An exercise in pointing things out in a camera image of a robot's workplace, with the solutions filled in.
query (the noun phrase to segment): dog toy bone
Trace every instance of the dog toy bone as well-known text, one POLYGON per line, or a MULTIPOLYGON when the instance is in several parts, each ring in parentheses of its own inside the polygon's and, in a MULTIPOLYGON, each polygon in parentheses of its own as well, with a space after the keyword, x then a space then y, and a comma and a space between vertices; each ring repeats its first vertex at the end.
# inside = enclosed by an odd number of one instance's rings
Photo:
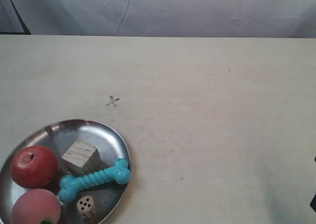
POLYGON ((131 172, 127 167, 128 162, 119 158, 114 161, 114 166, 83 177, 75 178, 73 175, 65 175, 59 182, 59 200, 70 203, 75 200, 78 192, 113 180, 118 184, 126 184, 131 178, 131 172))

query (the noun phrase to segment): white fabric backdrop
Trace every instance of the white fabric backdrop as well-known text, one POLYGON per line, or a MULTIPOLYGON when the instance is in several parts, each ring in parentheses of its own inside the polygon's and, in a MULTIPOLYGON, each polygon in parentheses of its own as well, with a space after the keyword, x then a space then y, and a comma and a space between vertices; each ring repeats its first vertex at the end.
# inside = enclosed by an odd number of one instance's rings
POLYGON ((316 37, 316 0, 12 0, 32 34, 316 37))

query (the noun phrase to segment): metal plate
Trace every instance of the metal plate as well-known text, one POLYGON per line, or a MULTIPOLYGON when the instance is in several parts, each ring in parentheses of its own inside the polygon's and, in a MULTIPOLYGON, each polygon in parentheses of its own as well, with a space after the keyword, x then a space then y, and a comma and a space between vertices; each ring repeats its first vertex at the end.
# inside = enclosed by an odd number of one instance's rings
MULTIPOLYGON (((60 172, 58 177, 67 172, 61 161, 60 154, 77 140, 83 140, 99 150, 101 164, 98 169, 112 166, 117 158, 124 158, 130 163, 127 145, 123 138, 112 128, 92 120, 66 120, 40 129, 22 141, 8 156, 0 173, 0 223, 9 224, 9 215, 15 201, 27 191, 17 185, 11 178, 10 164, 13 157, 27 146, 42 145, 52 148, 59 158, 60 172)), ((56 178, 46 188, 58 193, 59 179, 56 178)), ((74 202, 62 204, 62 215, 59 224, 101 224, 120 202, 127 185, 115 182, 96 186, 80 192, 74 202), (98 209, 98 215, 85 221, 78 216, 76 202, 79 198, 92 195, 98 209)))

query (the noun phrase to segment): red apple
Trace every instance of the red apple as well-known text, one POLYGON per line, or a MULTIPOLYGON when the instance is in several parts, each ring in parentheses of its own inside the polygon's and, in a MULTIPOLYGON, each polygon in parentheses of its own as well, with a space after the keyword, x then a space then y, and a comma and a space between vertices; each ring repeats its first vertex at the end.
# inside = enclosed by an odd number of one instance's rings
POLYGON ((25 188, 43 188, 57 174, 55 153, 44 146, 29 146, 21 150, 11 163, 13 180, 25 188))
POLYGON ((11 224, 56 224, 60 217, 58 198, 46 189, 32 189, 15 202, 11 224))

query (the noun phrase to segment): peach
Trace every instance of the peach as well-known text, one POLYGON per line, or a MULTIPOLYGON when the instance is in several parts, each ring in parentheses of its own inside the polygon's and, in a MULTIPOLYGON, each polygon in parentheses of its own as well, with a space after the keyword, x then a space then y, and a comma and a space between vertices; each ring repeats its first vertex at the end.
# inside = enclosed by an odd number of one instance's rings
POLYGON ((46 189, 32 189, 13 205, 11 224, 56 224, 61 206, 58 198, 46 189))

